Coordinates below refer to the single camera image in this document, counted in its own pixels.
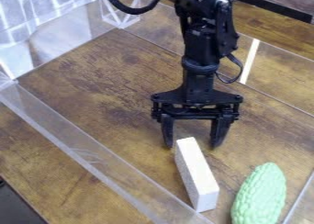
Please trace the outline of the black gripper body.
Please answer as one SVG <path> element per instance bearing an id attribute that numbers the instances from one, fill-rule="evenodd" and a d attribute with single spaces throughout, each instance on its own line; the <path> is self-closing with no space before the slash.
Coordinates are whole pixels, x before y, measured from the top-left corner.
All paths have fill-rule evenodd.
<path id="1" fill-rule="evenodd" d="M 171 91 L 151 95 L 151 116 L 158 122 L 173 119 L 209 119 L 234 122 L 239 118 L 244 97 L 214 88 L 218 64 L 199 65 L 182 58 L 183 83 Z"/>

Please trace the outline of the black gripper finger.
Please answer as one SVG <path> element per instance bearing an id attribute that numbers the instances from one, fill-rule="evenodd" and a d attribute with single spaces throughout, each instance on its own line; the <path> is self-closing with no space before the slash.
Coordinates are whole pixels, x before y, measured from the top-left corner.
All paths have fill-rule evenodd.
<path id="1" fill-rule="evenodd" d="M 166 146 L 171 148 L 174 143 L 174 118 L 167 114 L 161 116 L 161 129 Z"/>
<path id="2" fill-rule="evenodd" d="M 210 144 L 217 148 L 227 136 L 233 120 L 231 118 L 217 118 L 211 123 Z"/>

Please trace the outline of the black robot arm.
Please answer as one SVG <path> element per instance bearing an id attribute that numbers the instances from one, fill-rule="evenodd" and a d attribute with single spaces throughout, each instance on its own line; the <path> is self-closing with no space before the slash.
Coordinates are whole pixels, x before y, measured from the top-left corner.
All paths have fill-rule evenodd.
<path id="1" fill-rule="evenodd" d="M 183 82 L 171 91 L 151 95 L 151 117 L 161 123 L 167 146 L 174 144 L 177 119 L 211 122 L 210 144 L 222 144 L 231 123 L 239 118 L 244 97 L 214 89 L 223 58 L 238 63 L 231 54 L 239 35 L 231 15 L 231 0 L 173 0 L 185 40 Z"/>

